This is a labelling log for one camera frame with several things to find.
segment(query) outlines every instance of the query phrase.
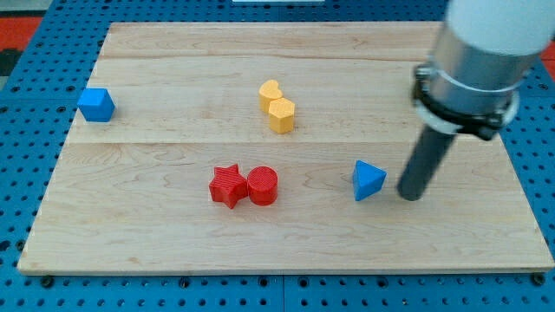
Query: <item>toy block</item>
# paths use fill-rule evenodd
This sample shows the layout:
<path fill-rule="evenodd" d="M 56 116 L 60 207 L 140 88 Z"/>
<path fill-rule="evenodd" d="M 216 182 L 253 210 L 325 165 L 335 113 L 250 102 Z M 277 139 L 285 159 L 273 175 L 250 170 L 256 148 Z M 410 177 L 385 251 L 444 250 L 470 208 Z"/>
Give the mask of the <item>toy block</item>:
<path fill-rule="evenodd" d="M 275 80 L 268 80 L 258 90 L 260 98 L 260 109 L 268 114 L 270 102 L 280 99 L 284 93 L 279 89 L 279 83 Z"/>
<path fill-rule="evenodd" d="M 215 167 L 214 179 L 210 182 L 212 200 L 226 204 L 230 209 L 242 198 L 248 196 L 246 179 L 239 174 L 239 166 Z"/>
<path fill-rule="evenodd" d="M 96 122 L 110 121 L 115 109 L 114 102 L 105 88 L 86 88 L 77 106 L 86 121 Z"/>
<path fill-rule="evenodd" d="M 353 172 L 355 200 L 360 201 L 382 189 L 387 173 L 382 169 L 357 160 Z"/>
<path fill-rule="evenodd" d="M 270 129 L 283 134 L 293 131 L 295 126 L 295 103 L 285 98 L 270 102 Z"/>
<path fill-rule="evenodd" d="M 278 174 L 267 166 L 259 166 L 246 178 L 249 198 L 256 205 L 270 205 L 278 198 Z"/>

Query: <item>blue pegboard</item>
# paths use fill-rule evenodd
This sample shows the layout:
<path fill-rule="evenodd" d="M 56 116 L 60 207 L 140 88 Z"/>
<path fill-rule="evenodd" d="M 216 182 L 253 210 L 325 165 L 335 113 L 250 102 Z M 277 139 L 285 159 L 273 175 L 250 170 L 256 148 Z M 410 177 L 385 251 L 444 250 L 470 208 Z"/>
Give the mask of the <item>blue pegboard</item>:
<path fill-rule="evenodd" d="M 55 0 L 0 92 L 0 310 L 555 310 L 555 276 L 48 277 L 16 270 L 34 216 L 111 22 L 441 20 L 446 1 Z M 540 63 L 502 133 L 555 246 L 555 87 Z"/>

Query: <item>red star-shaped block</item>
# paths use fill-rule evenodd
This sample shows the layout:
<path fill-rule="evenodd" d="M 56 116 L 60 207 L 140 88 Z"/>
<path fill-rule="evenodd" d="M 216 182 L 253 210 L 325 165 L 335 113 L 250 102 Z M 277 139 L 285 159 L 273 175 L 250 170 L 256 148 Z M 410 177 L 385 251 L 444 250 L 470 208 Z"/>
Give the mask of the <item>red star-shaped block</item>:
<path fill-rule="evenodd" d="M 210 182 L 210 194 L 213 201 L 225 203 L 230 209 L 233 209 L 240 199 L 249 195 L 246 179 L 239 174 L 237 164 L 227 168 L 214 168 L 214 179 Z"/>

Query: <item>wooden board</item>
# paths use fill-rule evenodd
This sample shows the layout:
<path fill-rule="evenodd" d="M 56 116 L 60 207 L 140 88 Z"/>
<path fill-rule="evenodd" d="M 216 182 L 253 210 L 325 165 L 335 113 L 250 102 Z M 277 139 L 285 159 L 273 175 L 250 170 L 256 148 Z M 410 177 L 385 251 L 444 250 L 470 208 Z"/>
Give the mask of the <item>wooden board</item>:
<path fill-rule="evenodd" d="M 19 261 L 30 275 L 421 274 L 554 266 L 500 140 L 460 136 L 417 202 L 395 184 L 421 128 L 412 68 L 437 23 L 115 23 Z M 276 135 L 258 87 L 297 103 Z M 355 202 L 363 159 L 388 172 Z M 274 205 L 210 200 L 215 166 L 279 174 Z"/>

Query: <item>blue triangular prism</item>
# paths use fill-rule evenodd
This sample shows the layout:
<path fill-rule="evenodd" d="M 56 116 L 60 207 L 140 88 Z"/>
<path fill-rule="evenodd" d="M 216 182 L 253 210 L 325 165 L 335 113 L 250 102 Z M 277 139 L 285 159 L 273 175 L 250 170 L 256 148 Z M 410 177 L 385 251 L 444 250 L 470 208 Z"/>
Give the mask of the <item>blue triangular prism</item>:
<path fill-rule="evenodd" d="M 387 173 L 382 169 L 357 160 L 353 172 L 355 200 L 360 201 L 379 192 Z"/>

